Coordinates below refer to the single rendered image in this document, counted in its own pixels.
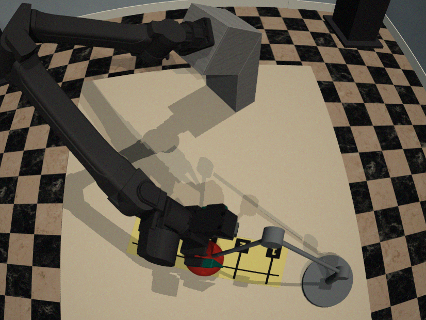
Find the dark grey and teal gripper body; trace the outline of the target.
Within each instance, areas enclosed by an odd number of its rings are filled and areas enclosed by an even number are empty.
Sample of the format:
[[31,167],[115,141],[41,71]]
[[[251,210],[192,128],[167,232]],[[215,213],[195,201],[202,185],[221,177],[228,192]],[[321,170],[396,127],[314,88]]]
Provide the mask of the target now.
[[[225,205],[223,203],[208,204],[204,210],[217,210],[217,209],[225,209]],[[177,233],[178,235],[183,234],[189,228],[189,226],[191,224],[192,213],[191,213],[190,210],[189,210],[189,212],[190,212],[189,224],[187,224],[186,227],[182,231]],[[208,256],[208,254],[206,254],[207,247],[197,247],[197,246],[190,245],[189,243],[183,241],[180,253],[186,256],[185,260],[184,260],[184,264],[187,265],[187,266],[202,267],[203,261],[204,261],[204,258],[202,258],[202,257]],[[199,255],[201,257],[194,257],[195,255]]]

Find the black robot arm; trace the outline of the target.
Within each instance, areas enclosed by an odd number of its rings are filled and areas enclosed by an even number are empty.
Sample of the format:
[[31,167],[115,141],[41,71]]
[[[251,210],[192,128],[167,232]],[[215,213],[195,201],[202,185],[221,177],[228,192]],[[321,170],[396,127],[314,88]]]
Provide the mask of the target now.
[[[146,24],[49,14],[21,3],[0,39],[0,73],[17,86],[60,140],[91,174],[108,200],[125,216],[140,218],[137,254],[166,267],[175,266],[180,239],[207,247],[210,237],[237,237],[238,216],[228,209],[183,206],[121,156],[96,130],[44,67],[36,43],[105,47],[130,51],[156,64],[214,46],[210,18]],[[189,228],[178,235],[192,221]]]

